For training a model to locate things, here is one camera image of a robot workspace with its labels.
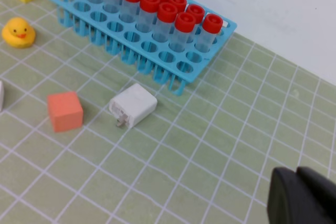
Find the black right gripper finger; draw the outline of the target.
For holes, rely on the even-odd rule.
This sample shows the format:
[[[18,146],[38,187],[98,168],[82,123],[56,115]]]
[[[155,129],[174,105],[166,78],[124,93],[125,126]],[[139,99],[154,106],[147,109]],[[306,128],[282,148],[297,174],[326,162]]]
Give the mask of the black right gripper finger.
[[[269,223],[335,223],[335,183],[309,167],[276,167],[267,216]]]

